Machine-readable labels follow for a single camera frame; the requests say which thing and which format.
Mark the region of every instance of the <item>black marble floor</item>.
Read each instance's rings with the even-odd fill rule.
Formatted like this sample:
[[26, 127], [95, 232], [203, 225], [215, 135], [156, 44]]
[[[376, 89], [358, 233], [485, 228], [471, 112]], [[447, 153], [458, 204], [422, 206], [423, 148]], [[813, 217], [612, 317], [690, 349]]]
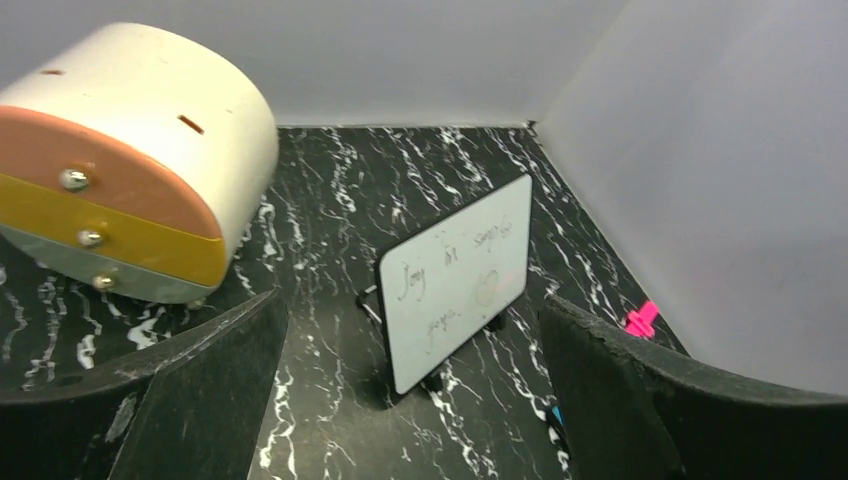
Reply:
[[[645, 296], [530, 133], [286, 129], [280, 145], [244, 246], [199, 312], [96, 293], [0, 243], [0, 388], [38, 388], [277, 284], [289, 334], [251, 479], [567, 478], [542, 420], [552, 396], [536, 311], [556, 292], [621, 323]], [[445, 391], [387, 408], [380, 332], [354, 303], [373, 283], [375, 252], [522, 171], [535, 180], [530, 276], [509, 326], [447, 362]]]

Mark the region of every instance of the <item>metal screw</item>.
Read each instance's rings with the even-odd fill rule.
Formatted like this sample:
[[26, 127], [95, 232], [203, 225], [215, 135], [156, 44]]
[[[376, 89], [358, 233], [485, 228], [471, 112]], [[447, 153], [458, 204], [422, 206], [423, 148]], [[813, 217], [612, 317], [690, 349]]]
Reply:
[[69, 192], [81, 192], [88, 188], [88, 175], [73, 168], [66, 168], [59, 174], [59, 184]]
[[206, 298], [205, 297], [196, 298], [196, 299], [186, 303], [186, 308], [188, 308], [189, 310], [200, 310], [203, 307], [203, 305], [205, 305], [205, 304], [206, 304]]
[[94, 230], [82, 230], [77, 233], [77, 241], [85, 248], [94, 248], [103, 243], [103, 236]]
[[97, 275], [91, 280], [91, 286], [98, 292], [108, 292], [115, 288], [115, 279], [109, 275]]

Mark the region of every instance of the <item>whiteboard stand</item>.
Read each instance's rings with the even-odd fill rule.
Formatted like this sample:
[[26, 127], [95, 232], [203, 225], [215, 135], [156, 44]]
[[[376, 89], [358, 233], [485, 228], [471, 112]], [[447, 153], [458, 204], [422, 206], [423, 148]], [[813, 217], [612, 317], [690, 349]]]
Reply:
[[[365, 290], [359, 292], [356, 296], [356, 305], [365, 311], [368, 318], [374, 322], [374, 324], [378, 327], [383, 325], [383, 319], [380, 315], [371, 307], [368, 303], [368, 298], [377, 292], [377, 285], [371, 285]], [[495, 315], [495, 318], [489, 321], [486, 324], [486, 330], [490, 332], [500, 332], [501, 330], [506, 328], [506, 315], [503, 312]], [[422, 381], [422, 386], [428, 392], [440, 392], [444, 388], [444, 381], [442, 380], [442, 373], [439, 367], [436, 367], [429, 375], [427, 375]]]
[[506, 327], [527, 286], [532, 190], [523, 174], [379, 255], [356, 304], [383, 332], [394, 393], [440, 391], [445, 360], [481, 329]]

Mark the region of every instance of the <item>black curved panel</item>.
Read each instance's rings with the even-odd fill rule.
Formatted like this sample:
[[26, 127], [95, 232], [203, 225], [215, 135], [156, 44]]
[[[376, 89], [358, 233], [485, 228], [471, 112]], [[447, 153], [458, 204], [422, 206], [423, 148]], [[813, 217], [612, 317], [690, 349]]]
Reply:
[[559, 298], [539, 320], [575, 480], [848, 478], [848, 399], [705, 365]]
[[0, 391], [0, 471], [20, 480], [244, 478], [287, 325], [275, 288], [91, 370]]

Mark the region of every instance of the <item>black frame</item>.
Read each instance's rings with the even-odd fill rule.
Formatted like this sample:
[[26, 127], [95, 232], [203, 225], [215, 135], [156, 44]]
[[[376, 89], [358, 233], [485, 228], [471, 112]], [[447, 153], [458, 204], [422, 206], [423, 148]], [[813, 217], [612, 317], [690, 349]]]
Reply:
[[[381, 318], [382, 318], [382, 320], [383, 320], [383, 321], [381, 322], [380, 331], [381, 331], [381, 333], [382, 333], [382, 335], [383, 335], [383, 345], [385, 346], [385, 349], [386, 349], [386, 357], [387, 357], [387, 361], [388, 361], [388, 369], [389, 369], [389, 371], [388, 371], [388, 374], [389, 374], [389, 375], [388, 375], [388, 376], [389, 376], [389, 384], [391, 385], [391, 387], [392, 387], [392, 391], [393, 391], [395, 394], [397, 394], [397, 395], [406, 395], [406, 394], [407, 394], [407, 393], [409, 393], [412, 389], [407, 390], [406, 392], [400, 393], [400, 392], [398, 392], [398, 391], [397, 391], [397, 387], [395, 386], [394, 364], [393, 364], [393, 362], [392, 362], [392, 350], [391, 350], [391, 346], [389, 345], [389, 326], [388, 326], [388, 325], [389, 325], [389, 322], [387, 322], [387, 321], [386, 321], [385, 300], [384, 300], [384, 298], [383, 298], [383, 289], [381, 288], [382, 280], [381, 280], [381, 278], [380, 278], [380, 264], [381, 264], [381, 263], [382, 263], [382, 261], [383, 261], [383, 257], [385, 257], [385, 255], [386, 255], [387, 253], [389, 253], [391, 250], [393, 250], [394, 248], [396, 248], [396, 247], [398, 247], [398, 246], [400, 246], [400, 245], [402, 245], [402, 244], [404, 244], [404, 243], [408, 242], [409, 240], [412, 240], [413, 238], [417, 237], [418, 235], [422, 235], [422, 234], [423, 234], [423, 233], [425, 233], [427, 230], [430, 230], [431, 228], [433, 228], [433, 227], [437, 226], [437, 225], [438, 225], [438, 224], [440, 224], [441, 222], [443, 222], [443, 221], [447, 220], [448, 218], [450, 218], [450, 217], [454, 216], [455, 214], [457, 214], [457, 213], [459, 213], [459, 212], [461, 212], [461, 211], [465, 210], [466, 208], [469, 208], [469, 207], [471, 207], [472, 205], [475, 205], [475, 204], [477, 204], [478, 202], [481, 202], [481, 201], [485, 200], [488, 196], [490, 196], [490, 195], [492, 195], [492, 194], [494, 194], [494, 193], [496, 193], [496, 192], [499, 192], [499, 191], [500, 191], [500, 190], [502, 190], [503, 188], [505, 188], [505, 187], [507, 187], [507, 186], [509, 186], [509, 185], [513, 184], [514, 182], [516, 182], [517, 180], [519, 180], [519, 179], [521, 179], [521, 178], [523, 178], [523, 177], [530, 177], [530, 182], [531, 182], [531, 184], [530, 184], [530, 212], [529, 212], [529, 216], [530, 216], [530, 225], [529, 225], [528, 229], [529, 229], [529, 228], [532, 228], [532, 225], [533, 225], [533, 211], [534, 211], [534, 206], [533, 206], [533, 188], [535, 187], [535, 181], [533, 181], [533, 180], [534, 180], [534, 179], [533, 179], [533, 176], [532, 176], [529, 172], [523, 172], [523, 173], [521, 173], [520, 175], [518, 175], [518, 176], [516, 176], [515, 178], [513, 178], [512, 180], [510, 180], [510, 181], [508, 181], [508, 182], [505, 182], [503, 185], [500, 185], [499, 187], [497, 187], [497, 188], [493, 189], [492, 191], [490, 191], [490, 192], [488, 192], [488, 193], [486, 193], [486, 194], [484, 194], [484, 195], [482, 195], [482, 196], [480, 196], [480, 197], [478, 197], [478, 198], [475, 198], [475, 199], [473, 199], [473, 200], [471, 200], [471, 201], [469, 201], [469, 202], [465, 203], [464, 205], [460, 205], [460, 206], [458, 206], [458, 207], [456, 207], [456, 208], [454, 208], [454, 209], [449, 210], [447, 213], [445, 213], [444, 215], [439, 216], [438, 218], [436, 218], [436, 219], [435, 219], [435, 220], [433, 220], [432, 222], [428, 222], [427, 224], [423, 225], [422, 227], [419, 227], [418, 229], [414, 230], [414, 231], [413, 231], [412, 233], [410, 233], [410, 234], [409, 234], [406, 238], [398, 239], [397, 241], [392, 242], [390, 245], [388, 245], [388, 246], [386, 246], [386, 247], [382, 248], [382, 249], [380, 250], [380, 252], [378, 253], [378, 255], [377, 255], [377, 260], [374, 262], [374, 281], [375, 281], [375, 284], [376, 284], [376, 286], [377, 286], [377, 293], [378, 293], [378, 295], [377, 295], [377, 299], [378, 299], [378, 302], [379, 302], [378, 304], [379, 304], [379, 306], [380, 306], [380, 315], [382, 316]], [[528, 267], [529, 267], [529, 263], [530, 263], [530, 242], [529, 242], [529, 239], [528, 239], [528, 242], [527, 242], [527, 255], [526, 255], [526, 256], [527, 256], [527, 263], [528, 263]], [[502, 312], [504, 312], [506, 309], [508, 309], [509, 307], [511, 307], [512, 305], [514, 305], [514, 304], [515, 304], [515, 302], [516, 302], [519, 298], [521, 298], [521, 296], [524, 294], [524, 292], [525, 292], [525, 291], [527, 291], [527, 278], [526, 278], [526, 277], [525, 277], [525, 280], [524, 280], [524, 288], [521, 290], [521, 292], [519, 292], [519, 293], [518, 293], [518, 295], [516, 295], [516, 297], [515, 297], [514, 299], [512, 299], [512, 300], [509, 302], [509, 304], [508, 304], [506, 307], [504, 307], [504, 309], [503, 309], [503, 310], [501, 310], [500, 312], [498, 312], [498, 313], [496, 313], [495, 315], [493, 315], [493, 316], [492, 316], [492, 318], [488, 319], [488, 320], [486, 321], [486, 323], [488, 324], [488, 323], [489, 323], [489, 322], [491, 322], [491, 321], [492, 321], [495, 317], [497, 317], [497, 316], [498, 316], [498, 315], [500, 315]], [[447, 356], [446, 356], [446, 357], [445, 357], [445, 358], [444, 358], [441, 362], [439, 362], [439, 365], [441, 365], [442, 363], [444, 363], [444, 361], [445, 361], [445, 360], [447, 360], [448, 358], [452, 357], [454, 353], [456, 353], [457, 351], [459, 351], [459, 349], [460, 349], [460, 348], [462, 348], [463, 346], [465, 346], [465, 345], [466, 345], [466, 344], [467, 344], [467, 343], [468, 343], [468, 342], [469, 342], [472, 338], [474, 338], [474, 335], [472, 335], [471, 337], [469, 337], [469, 338], [468, 338], [468, 340], [466, 340], [465, 342], [463, 342], [462, 344], [460, 344], [459, 346], [457, 346], [454, 350], [452, 350], [450, 354], [448, 354], [448, 355], [447, 355]], [[437, 371], [438, 369], [439, 369], [439, 367], [437, 366], [435, 369], [431, 370], [429, 373], [427, 373], [426, 375], [424, 375], [424, 376], [423, 376], [420, 380], [418, 380], [418, 382], [416, 382], [416, 384], [420, 384], [420, 383], [421, 383], [422, 381], [424, 381], [427, 377], [429, 377], [429, 376], [433, 375], [433, 372]]]

